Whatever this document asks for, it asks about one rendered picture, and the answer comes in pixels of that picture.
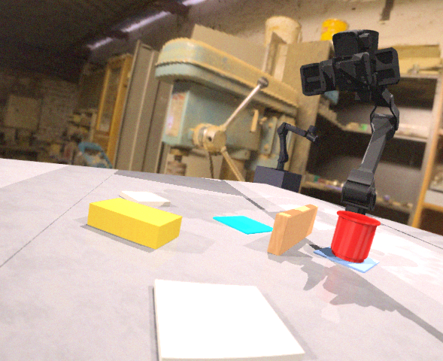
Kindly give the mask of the orange rectangular block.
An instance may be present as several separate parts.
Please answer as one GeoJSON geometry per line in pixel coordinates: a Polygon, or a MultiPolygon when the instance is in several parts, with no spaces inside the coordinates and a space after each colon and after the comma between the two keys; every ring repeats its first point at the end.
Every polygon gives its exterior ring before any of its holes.
{"type": "Polygon", "coordinates": [[[317,209],[309,204],[277,213],[267,252],[280,256],[311,234],[317,209]]]}

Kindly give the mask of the yellow rectangular block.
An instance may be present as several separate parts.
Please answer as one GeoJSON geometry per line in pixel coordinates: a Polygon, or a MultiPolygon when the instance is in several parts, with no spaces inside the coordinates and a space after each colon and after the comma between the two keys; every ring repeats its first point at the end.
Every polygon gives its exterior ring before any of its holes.
{"type": "Polygon", "coordinates": [[[177,238],[182,217],[122,198],[89,204],[88,225],[153,249],[177,238]]]}

